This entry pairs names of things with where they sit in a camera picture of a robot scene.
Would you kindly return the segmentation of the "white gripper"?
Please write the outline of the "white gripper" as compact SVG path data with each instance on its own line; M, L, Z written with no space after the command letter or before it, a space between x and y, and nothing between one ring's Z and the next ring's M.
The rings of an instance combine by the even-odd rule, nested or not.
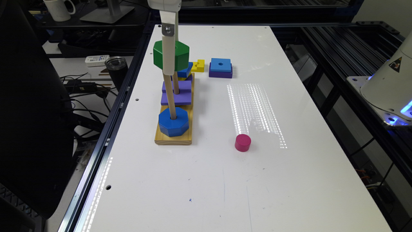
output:
M147 0L148 5L160 11L162 23L162 62L163 74L174 73L175 41L179 41L178 11L182 0Z

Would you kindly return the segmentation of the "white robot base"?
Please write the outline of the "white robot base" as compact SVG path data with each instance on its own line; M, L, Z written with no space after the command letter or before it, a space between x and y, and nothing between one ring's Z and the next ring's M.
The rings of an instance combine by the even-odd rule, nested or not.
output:
M373 75L346 80L385 125L411 126L411 35Z

